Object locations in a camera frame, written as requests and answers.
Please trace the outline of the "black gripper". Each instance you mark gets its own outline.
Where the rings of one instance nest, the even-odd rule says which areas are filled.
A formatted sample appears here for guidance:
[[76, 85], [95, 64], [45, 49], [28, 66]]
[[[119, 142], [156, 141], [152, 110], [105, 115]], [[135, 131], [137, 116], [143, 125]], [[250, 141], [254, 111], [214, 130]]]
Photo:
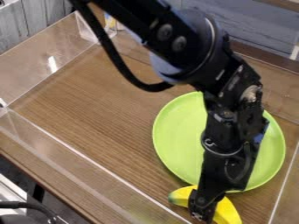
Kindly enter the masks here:
[[259, 103], [242, 103], [235, 110], [208, 111], [200, 135], [204, 152], [199, 189], [188, 197], [188, 211], [198, 221], [212, 223], [226, 192], [247, 188], [262, 144], [254, 143], [254, 137], [268, 121], [263, 112]]

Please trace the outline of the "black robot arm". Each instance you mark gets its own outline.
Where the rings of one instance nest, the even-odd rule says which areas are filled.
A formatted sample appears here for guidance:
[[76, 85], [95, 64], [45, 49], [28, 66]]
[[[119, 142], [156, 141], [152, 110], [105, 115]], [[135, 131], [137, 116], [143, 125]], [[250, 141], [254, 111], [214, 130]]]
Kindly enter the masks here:
[[[178, 84], [203, 94], [207, 111], [200, 134], [204, 149], [199, 186], [191, 191], [191, 216], [211, 222], [227, 191], [244, 190], [258, 160], [268, 120], [263, 84], [230, 48], [230, 35], [202, 10], [175, 10], [164, 0], [69, 0], [85, 19], [123, 77], [140, 89], [160, 92]], [[151, 53], [160, 82], [132, 74], [91, 10], [96, 5], [139, 37]]]

